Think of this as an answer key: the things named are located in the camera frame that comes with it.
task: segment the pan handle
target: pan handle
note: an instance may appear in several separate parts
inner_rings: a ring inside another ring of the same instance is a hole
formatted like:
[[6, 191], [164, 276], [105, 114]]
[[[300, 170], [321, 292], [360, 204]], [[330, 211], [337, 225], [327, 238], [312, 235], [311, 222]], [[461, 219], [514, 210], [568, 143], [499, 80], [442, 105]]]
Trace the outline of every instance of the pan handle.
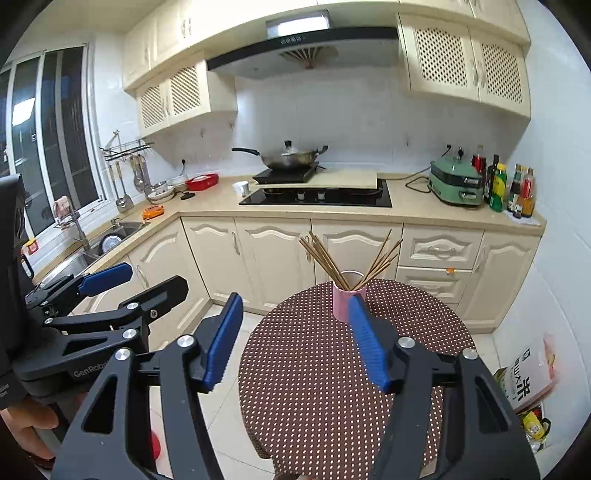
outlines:
[[256, 155], [257, 157], [261, 156], [261, 152], [258, 150], [253, 150], [252, 148], [241, 148], [241, 147], [234, 147], [232, 148], [233, 152], [246, 152], [250, 153], [251, 155]]

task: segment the window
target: window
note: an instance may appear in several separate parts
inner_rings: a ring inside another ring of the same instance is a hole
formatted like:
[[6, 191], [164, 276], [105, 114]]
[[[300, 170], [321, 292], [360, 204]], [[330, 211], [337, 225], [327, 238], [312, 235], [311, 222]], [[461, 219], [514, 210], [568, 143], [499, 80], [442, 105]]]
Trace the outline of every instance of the window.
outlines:
[[56, 199], [66, 195], [84, 211], [103, 192], [85, 132], [85, 49], [17, 60], [0, 74], [0, 176], [22, 175], [33, 235], [55, 223]]

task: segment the human hand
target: human hand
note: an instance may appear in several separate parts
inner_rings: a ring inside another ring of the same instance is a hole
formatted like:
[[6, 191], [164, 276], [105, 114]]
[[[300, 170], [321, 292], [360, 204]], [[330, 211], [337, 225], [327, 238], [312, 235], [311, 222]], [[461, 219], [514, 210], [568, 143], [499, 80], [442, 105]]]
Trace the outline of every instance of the human hand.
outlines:
[[25, 398], [16, 405], [1, 410], [0, 415], [23, 450], [44, 460], [55, 457], [33, 429], [48, 430], [57, 427], [57, 415], [50, 407], [41, 405], [32, 398]]

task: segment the gas stove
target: gas stove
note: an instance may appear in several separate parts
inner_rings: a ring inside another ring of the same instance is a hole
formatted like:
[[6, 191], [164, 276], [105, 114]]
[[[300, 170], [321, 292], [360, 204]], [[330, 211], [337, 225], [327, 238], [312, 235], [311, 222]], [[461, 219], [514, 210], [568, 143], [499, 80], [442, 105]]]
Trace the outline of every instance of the gas stove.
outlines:
[[344, 205], [392, 208], [385, 180], [377, 189], [259, 189], [239, 205]]

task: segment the red object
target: red object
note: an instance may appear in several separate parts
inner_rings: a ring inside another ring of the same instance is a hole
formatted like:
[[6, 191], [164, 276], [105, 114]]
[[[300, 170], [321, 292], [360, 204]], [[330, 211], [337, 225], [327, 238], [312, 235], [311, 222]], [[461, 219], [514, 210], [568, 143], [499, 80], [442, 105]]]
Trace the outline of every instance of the red object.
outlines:
[[158, 460], [161, 451], [160, 440], [158, 440], [156, 434], [152, 432], [152, 454], [154, 455], [154, 460]]
[[213, 187], [219, 179], [220, 177], [217, 173], [206, 173], [191, 180], [187, 180], [185, 185], [191, 192], [200, 192], [201, 190]]
[[520, 197], [529, 198], [531, 193], [531, 179], [525, 179], [523, 181], [523, 186], [521, 187], [521, 194]]

